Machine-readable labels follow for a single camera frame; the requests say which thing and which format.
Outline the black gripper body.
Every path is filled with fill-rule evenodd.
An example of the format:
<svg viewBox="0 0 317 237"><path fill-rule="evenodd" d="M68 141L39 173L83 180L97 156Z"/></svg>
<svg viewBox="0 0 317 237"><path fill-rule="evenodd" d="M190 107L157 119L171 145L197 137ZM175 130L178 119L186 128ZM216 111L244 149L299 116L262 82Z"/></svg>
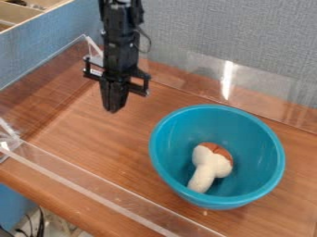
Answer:
<svg viewBox="0 0 317 237"><path fill-rule="evenodd" d="M86 64L83 75L95 81L101 81L109 77L109 82L127 83L131 93L147 96L151 75L138 66L139 50L135 43L127 43L126 45L111 44L109 47L101 49L105 53L105 67L101 68L94 65L89 50L89 54L83 57Z"/></svg>

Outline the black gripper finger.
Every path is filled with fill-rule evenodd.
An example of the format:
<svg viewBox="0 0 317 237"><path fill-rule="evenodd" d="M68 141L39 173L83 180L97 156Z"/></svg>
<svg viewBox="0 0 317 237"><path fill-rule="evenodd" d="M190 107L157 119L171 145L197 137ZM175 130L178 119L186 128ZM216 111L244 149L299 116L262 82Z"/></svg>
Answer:
<svg viewBox="0 0 317 237"><path fill-rule="evenodd" d="M113 112L118 112L126 106L129 96L129 84L114 82L113 83Z"/></svg>
<svg viewBox="0 0 317 237"><path fill-rule="evenodd" d="M103 100L103 107L107 111L111 110L110 85L111 83L106 79L101 80L101 94L102 94L102 100Z"/></svg>

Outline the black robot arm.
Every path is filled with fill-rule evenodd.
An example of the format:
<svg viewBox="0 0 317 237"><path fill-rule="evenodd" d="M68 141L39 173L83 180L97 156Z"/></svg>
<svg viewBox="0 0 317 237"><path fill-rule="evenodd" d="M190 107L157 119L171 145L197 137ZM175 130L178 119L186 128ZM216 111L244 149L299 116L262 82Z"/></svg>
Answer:
<svg viewBox="0 0 317 237"><path fill-rule="evenodd" d="M143 32L142 0L98 0L103 21L105 48L101 56L86 55L83 75L99 82L105 109L115 113L126 106L130 93L149 95L151 75L139 64Z"/></svg>

